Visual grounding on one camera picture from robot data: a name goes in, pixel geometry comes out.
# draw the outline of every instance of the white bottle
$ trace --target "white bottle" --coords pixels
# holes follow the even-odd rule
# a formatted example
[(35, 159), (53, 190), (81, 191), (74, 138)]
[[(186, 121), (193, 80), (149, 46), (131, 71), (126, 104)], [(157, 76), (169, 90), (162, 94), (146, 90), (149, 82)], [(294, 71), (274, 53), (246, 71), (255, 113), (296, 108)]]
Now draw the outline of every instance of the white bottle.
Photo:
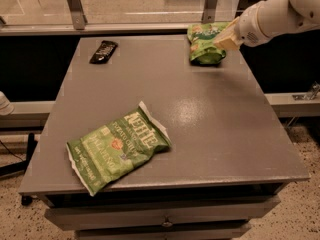
[(3, 92), (0, 92), (0, 116), (9, 115), (13, 112), (14, 106), (10, 103)]

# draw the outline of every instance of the green chip bag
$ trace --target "green chip bag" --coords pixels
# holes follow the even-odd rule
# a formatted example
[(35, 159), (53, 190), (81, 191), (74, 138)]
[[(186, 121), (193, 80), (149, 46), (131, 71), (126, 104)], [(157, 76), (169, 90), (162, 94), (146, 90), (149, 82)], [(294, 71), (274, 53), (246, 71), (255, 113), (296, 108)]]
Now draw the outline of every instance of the green chip bag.
[(72, 168), (91, 196), (169, 147), (166, 129), (143, 102), (124, 117), (67, 142)]
[(226, 57), (226, 51), (218, 49), (213, 39), (229, 22), (193, 24), (188, 27), (188, 39), (191, 43), (190, 61), (200, 65), (216, 65)]

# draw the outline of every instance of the terrazzo floor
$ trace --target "terrazzo floor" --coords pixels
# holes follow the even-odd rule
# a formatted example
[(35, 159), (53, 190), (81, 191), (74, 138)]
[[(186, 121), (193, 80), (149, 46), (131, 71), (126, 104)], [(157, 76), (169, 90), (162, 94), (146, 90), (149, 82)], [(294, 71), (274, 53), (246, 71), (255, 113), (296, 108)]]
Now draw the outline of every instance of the terrazzo floor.
[[(251, 220), (251, 229), (239, 240), (320, 239), (320, 135), (315, 132), (319, 126), (320, 120), (298, 120), (288, 129), (310, 180), (286, 186), (279, 193), (281, 203), (263, 218)], [(19, 161), (2, 153), (0, 166)], [(17, 190), (22, 178), (23, 173), (0, 178), (0, 239), (73, 240), (73, 232), (63, 232), (43, 217), (46, 206), (41, 201), (34, 199), (29, 206), (21, 205)]]

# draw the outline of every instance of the glass panel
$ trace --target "glass panel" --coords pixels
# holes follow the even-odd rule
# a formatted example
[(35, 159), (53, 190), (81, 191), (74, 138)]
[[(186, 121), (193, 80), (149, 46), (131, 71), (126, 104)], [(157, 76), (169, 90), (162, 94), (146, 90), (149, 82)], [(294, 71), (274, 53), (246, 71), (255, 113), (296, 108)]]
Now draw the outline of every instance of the glass panel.
[(81, 0), (89, 23), (199, 22), (204, 0)]
[(72, 24), (66, 0), (0, 0), (0, 15), (12, 24)]

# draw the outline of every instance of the drawer handle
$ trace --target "drawer handle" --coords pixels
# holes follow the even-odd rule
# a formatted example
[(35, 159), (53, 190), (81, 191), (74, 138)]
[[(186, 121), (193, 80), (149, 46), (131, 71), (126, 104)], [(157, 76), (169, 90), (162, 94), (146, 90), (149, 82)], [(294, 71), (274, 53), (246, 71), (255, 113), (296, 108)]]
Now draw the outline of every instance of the drawer handle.
[(173, 223), (169, 221), (169, 218), (166, 216), (164, 222), (162, 223), (162, 227), (170, 228), (173, 226)]

